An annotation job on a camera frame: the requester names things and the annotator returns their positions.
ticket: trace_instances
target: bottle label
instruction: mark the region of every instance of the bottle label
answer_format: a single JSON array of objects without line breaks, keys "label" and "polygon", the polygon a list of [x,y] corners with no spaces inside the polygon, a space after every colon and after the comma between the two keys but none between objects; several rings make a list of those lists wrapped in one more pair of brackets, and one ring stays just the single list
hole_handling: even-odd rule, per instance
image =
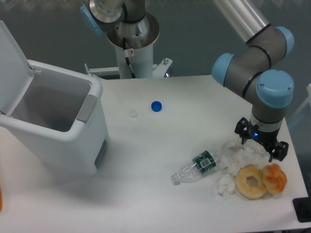
[{"label": "bottle label", "polygon": [[192,161],[195,163],[200,173],[204,173],[216,167],[213,156],[207,150],[196,156]]}]

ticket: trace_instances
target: glazed donut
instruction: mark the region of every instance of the glazed donut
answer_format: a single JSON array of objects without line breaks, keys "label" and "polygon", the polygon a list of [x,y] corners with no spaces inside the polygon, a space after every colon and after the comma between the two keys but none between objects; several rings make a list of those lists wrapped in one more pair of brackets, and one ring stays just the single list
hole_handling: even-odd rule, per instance
[{"label": "glazed donut", "polygon": [[[253,177],[257,181],[257,186],[250,186],[247,178]],[[235,185],[238,191],[249,199],[262,197],[267,189],[262,182],[262,171],[255,166],[246,166],[240,169],[235,177]]]},{"label": "glazed donut", "polygon": [[262,182],[269,193],[279,194],[283,192],[285,185],[287,184],[287,178],[278,164],[264,166],[262,173]]}]

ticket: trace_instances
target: blue joint cap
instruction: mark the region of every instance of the blue joint cap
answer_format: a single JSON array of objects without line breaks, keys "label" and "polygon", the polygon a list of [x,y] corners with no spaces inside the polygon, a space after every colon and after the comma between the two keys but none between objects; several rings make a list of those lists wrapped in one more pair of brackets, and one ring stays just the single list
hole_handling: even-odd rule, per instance
[{"label": "blue joint cap", "polygon": [[95,19],[93,19],[91,13],[88,11],[85,5],[80,7],[80,13],[83,17],[84,22],[86,23],[87,27],[95,34],[95,35],[103,35],[104,32],[98,26]]},{"label": "blue joint cap", "polygon": [[272,108],[284,108],[293,98],[294,81],[285,71],[271,69],[263,72],[256,83],[259,99]]},{"label": "blue joint cap", "polygon": [[225,74],[227,73],[228,66],[234,55],[231,53],[224,53],[214,63],[212,68],[213,78],[222,86],[225,86]]},{"label": "blue joint cap", "polygon": [[162,109],[162,104],[160,101],[153,101],[151,103],[151,109],[154,111],[154,112],[159,112],[161,111]]},{"label": "blue joint cap", "polygon": [[285,54],[285,56],[286,56],[288,53],[290,53],[290,51],[292,51],[292,49],[295,45],[294,35],[287,28],[278,26],[278,27],[276,27],[276,29],[280,30],[283,33],[283,35],[285,36],[285,39],[286,39],[286,54]]}]

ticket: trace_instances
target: orange object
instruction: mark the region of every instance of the orange object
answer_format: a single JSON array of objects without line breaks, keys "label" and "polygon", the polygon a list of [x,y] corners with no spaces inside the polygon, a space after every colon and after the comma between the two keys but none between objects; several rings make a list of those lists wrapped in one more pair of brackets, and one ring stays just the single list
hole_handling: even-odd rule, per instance
[{"label": "orange object", "polygon": [[287,177],[278,164],[266,165],[262,169],[262,182],[271,194],[279,194],[283,192]]}]

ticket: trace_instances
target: white table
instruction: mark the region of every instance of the white table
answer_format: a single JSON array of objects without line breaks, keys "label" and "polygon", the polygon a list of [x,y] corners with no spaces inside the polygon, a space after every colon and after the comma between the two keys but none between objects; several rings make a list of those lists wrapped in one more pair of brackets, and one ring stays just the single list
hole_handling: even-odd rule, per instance
[{"label": "white table", "polygon": [[[292,199],[306,197],[285,121],[279,140],[289,152],[279,163],[288,177],[281,195],[247,200],[217,194],[223,176],[173,186],[170,176],[194,156],[220,148],[251,105],[211,76],[102,80],[110,143],[98,174],[45,166],[0,129],[1,233],[216,233],[310,227],[299,223]],[[163,104],[151,110],[152,101]],[[136,109],[138,116],[128,112]]]}]

